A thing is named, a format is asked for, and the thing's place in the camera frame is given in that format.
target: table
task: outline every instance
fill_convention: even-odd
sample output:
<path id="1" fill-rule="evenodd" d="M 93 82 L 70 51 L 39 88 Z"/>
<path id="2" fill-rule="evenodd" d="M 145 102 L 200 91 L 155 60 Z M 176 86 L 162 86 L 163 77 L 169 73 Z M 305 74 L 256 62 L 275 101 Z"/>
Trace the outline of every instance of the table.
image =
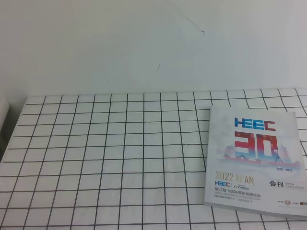
<path id="1" fill-rule="evenodd" d="M 29 97 L 0 165 L 1 230 L 301 230 L 204 206 L 212 104 L 295 111 L 307 89 Z"/>

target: magazine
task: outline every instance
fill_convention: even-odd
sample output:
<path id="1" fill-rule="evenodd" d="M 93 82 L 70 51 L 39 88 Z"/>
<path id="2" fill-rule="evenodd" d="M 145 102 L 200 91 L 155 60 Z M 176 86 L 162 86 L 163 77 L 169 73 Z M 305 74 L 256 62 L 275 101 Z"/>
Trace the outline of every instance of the magazine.
<path id="1" fill-rule="evenodd" d="M 294 112 L 212 106 L 204 204 L 306 219 Z"/>

